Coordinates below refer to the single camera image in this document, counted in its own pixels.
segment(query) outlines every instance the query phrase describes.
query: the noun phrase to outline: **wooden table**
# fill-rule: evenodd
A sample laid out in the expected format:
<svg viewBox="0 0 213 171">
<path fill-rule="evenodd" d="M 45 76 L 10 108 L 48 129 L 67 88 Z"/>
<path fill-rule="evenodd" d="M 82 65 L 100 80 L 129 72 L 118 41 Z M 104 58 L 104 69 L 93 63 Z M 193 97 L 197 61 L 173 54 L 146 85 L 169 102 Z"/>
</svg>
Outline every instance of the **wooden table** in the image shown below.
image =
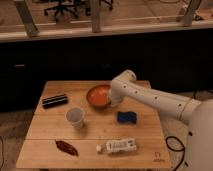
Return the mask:
<svg viewBox="0 0 213 171">
<path fill-rule="evenodd" d="M 88 90 L 108 81 L 49 81 L 41 95 L 17 168 L 78 168 L 78 169 L 148 169 L 170 168 L 171 162 L 156 110 L 128 97 L 118 106 L 97 110 L 86 100 Z M 149 82 L 137 84 L 148 87 Z M 69 103 L 43 109 L 43 98 L 64 94 Z M 85 109 L 85 125 L 76 131 L 66 121 L 65 113 L 74 106 Z M 134 111 L 137 124 L 119 124 L 117 111 Z M 110 139 L 135 138 L 137 151 L 123 154 L 97 154 L 96 145 Z M 79 152 L 71 156 L 56 148 L 55 140 L 64 140 Z"/>
</svg>

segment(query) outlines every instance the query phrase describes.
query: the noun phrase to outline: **office chair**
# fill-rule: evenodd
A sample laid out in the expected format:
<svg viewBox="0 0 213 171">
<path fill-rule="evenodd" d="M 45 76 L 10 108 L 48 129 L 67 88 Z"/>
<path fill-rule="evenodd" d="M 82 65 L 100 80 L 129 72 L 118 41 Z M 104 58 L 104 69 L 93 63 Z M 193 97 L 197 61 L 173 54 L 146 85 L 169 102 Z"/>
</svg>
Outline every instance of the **office chair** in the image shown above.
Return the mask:
<svg viewBox="0 0 213 171">
<path fill-rule="evenodd" d="M 78 18 L 78 15 L 75 13 L 75 11 L 69 9 L 69 7 L 75 7 L 75 5 L 64 5 L 63 2 L 65 0 L 53 0 L 53 1 L 57 1 L 58 2 L 58 5 L 57 6 L 54 6 L 54 7 L 50 7 L 50 8 L 46 8 L 44 9 L 44 15 L 48 15 L 48 12 L 47 11 L 50 11 L 50 10 L 56 10 L 55 13 L 54 13 L 54 18 L 55 18 L 55 21 L 57 22 L 58 19 L 57 19 L 57 15 L 59 12 L 61 12 L 61 14 L 63 15 L 64 14 L 64 11 L 68 11 L 70 14 L 74 15 L 74 17 L 77 19 Z"/>
<path fill-rule="evenodd" d="M 105 4 L 109 5 L 109 9 L 112 10 L 113 9 L 113 3 L 114 3 L 114 0 L 99 0 L 100 4 L 101 2 L 104 2 Z"/>
</svg>

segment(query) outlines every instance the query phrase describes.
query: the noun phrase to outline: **cable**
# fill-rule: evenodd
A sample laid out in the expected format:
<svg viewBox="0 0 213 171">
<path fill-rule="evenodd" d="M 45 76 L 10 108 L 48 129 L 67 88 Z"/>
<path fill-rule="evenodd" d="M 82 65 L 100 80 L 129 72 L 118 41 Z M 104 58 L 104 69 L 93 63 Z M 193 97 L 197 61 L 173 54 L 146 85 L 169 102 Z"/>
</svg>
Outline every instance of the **cable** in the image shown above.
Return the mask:
<svg viewBox="0 0 213 171">
<path fill-rule="evenodd" d="M 193 92 L 193 98 L 194 98 L 194 99 L 197 98 L 197 91 L 196 91 L 196 90 Z"/>
<path fill-rule="evenodd" d="M 162 0 L 158 0 L 159 2 L 161 3 L 164 3 L 164 4 L 177 4 L 177 3 L 180 3 L 180 0 L 177 0 L 177 1 L 162 1 Z"/>
<path fill-rule="evenodd" d="M 213 94 L 213 91 L 212 91 L 212 90 L 207 90 L 207 92 L 209 92 L 209 93 Z"/>
<path fill-rule="evenodd" d="M 173 147 L 171 147 L 170 145 L 169 145 L 169 143 L 168 143 L 168 140 L 169 139 L 175 139 L 180 145 L 181 145 L 181 149 L 175 149 L 175 148 L 173 148 Z M 184 156 L 185 156 L 185 146 L 184 146 L 184 144 L 183 144 L 183 142 L 179 139 L 179 138 L 177 138 L 177 137 L 175 137 L 175 136 L 168 136 L 167 138 L 166 138 L 166 145 L 167 145 L 167 147 L 170 149 L 170 150 L 172 150 L 172 151 L 174 151 L 174 152 L 183 152 L 183 155 L 182 155 L 182 157 L 181 157 L 181 160 L 180 160 L 180 162 L 177 164 L 177 166 L 173 169 L 173 171 L 176 171 L 179 167 L 180 167 L 180 165 L 183 163 L 183 160 L 184 160 Z"/>
<path fill-rule="evenodd" d="M 2 163 L 1 163 L 1 166 L 0 166 L 0 171 L 1 171 L 1 169 L 4 166 L 4 141 L 3 141 L 3 138 L 1 136 L 0 136 L 0 140 L 1 140 L 1 144 L 2 144 L 2 151 L 1 151 Z"/>
</svg>

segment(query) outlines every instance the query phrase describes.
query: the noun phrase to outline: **orange bowl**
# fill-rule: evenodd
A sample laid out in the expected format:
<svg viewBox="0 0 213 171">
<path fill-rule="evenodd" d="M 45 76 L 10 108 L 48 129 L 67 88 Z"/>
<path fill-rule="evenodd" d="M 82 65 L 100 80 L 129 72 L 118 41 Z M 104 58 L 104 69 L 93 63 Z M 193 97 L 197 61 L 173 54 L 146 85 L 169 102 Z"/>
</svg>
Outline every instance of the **orange bowl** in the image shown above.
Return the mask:
<svg viewBox="0 0 213 171">
<path fill-rule="evenodd" d="M 97 108 L 104 108 L 110 104 L 108 92 L 110 85 L 98 85 L 91 88 L 87 93 L 88 103 Z"/>
</svg>

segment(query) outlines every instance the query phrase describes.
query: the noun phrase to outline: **white cup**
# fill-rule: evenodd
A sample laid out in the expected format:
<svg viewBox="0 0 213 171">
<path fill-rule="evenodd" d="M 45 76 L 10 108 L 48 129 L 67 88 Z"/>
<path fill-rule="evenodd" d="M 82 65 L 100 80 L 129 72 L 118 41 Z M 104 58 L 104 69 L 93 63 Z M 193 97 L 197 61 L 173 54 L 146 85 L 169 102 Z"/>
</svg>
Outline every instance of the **white cup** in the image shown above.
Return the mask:
<svg viewBox="0 0 213 171">
<path fill-rule="evenodd" d="M 75 129 L 80 129 L 84 125 L 85 111 L 82 108 L 74 107 L 66 113 L 66 119 Z"/>
</svg>

